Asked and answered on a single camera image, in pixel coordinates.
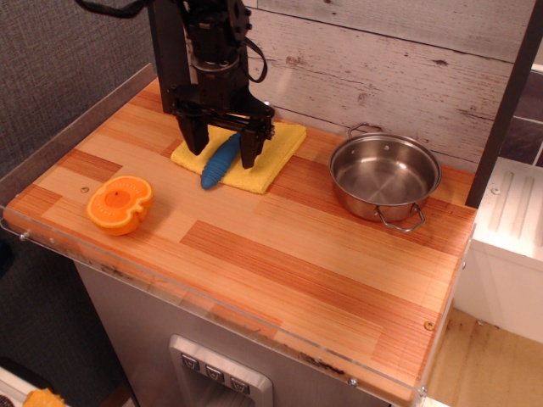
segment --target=gray fabric wall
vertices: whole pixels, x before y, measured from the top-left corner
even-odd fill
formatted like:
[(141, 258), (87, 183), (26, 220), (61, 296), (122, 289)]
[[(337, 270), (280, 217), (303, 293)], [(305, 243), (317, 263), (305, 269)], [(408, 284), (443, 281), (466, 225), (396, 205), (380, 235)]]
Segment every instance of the gray fabric wall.
[[(145, 11), (116, 20), (71, 0), (0, 0), (0, 177), (153, 58)], [(0, 239), (15, 257), (0, 276), (0, 356), (74, 407), (98, 406), (123, 374), (75, 267), (5, 231)]]

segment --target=white wooden wall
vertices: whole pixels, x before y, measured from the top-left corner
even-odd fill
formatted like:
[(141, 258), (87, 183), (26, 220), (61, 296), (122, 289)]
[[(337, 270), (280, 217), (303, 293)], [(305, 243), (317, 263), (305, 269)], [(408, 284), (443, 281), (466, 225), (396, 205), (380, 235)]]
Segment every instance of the white wooden wall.
[[(475, 171), (535, 0), (246, 0), (278, 117), (416, 138)], [(261, 62), (250, 53), (251, 70)]]

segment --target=wooden countertop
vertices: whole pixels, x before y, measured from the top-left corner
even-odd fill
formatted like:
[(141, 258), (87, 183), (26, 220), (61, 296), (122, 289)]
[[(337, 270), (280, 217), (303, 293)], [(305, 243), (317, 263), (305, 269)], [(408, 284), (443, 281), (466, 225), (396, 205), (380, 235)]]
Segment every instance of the wooden countertop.
[[(437, 340), (475, 210), (473, 176), (443, 180), (412, 233), (361, 220), (333, 195), (342, 137), (308, 137), (268, 192), (220, 185), (169, 160), (182, 141), (154, 81), (8, 206), (10, 227), (377, 396), (408, 405)], [(106, 236), (86, 217), (111, 176), (154, 186), (148, 218)], [(413, 219), (403, 225), (413, 223)]]

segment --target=cable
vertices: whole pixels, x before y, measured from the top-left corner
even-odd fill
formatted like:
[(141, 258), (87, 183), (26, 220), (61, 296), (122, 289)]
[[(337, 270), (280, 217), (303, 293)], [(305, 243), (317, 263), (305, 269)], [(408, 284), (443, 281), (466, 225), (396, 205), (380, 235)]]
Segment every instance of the cable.
[(253, 51), (259, 54), (264, 64), (264, 66), (262, 66), (262, 72), (260, 73), (260, 76), (258, 77), (258, 79), (253, 78), (249, 72), (245, 72), (245, 74), (254, 83), (261, 83), (266, 78), (266, 74), (268, 73), (268, 63), (266, 62), (266, 57), (264, 56), (264, 53), (262, 52), (262, 50), (258, 48), (258, 46), (254, 42), (252, 42), (250, 39), (245, 37), (244, 42), (247, 45), (247, 47), (251, 48)]
[(103, 4), (86, 2), (84, 0), (75, 0), (76, 3), (86, 11), (91, 13), (108, 15), (116, 17), (118, 19), (132, 19), (136, 17), (140, 11), (146, 8), (154, 0), (136, 0), (135, 2), (127, 4), (122, 8), (114, 8), (110, 6), (104, 6)]

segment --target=orange object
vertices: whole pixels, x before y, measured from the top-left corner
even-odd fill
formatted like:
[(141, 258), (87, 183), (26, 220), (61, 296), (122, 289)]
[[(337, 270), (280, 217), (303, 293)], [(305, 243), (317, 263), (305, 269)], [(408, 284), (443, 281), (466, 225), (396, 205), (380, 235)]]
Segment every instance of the orange object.
[(48, 388), (33, 390), (26, 396), (23, 407), (65, 407), (66, 404), (59, 396)]
[(151, 184), (138, 176), (117, 176), (89, 199), (87, 216), (98, 228), (120, 236), (135, 231), (153, 203)]

